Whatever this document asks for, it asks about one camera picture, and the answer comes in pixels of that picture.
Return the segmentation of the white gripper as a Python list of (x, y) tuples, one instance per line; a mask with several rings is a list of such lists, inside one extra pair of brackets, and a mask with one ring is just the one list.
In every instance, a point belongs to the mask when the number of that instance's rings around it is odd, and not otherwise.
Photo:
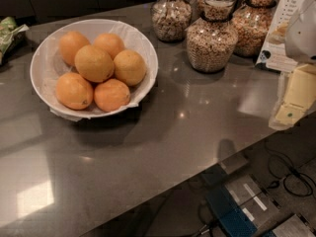
[(300, 63), (281, 72), (277, 101), (269, 120), (274, 130), (286, 130), (300, 121), (316, 102), (316, 0), (304, 0), (291, 16), (285, 32), (285, 54)]

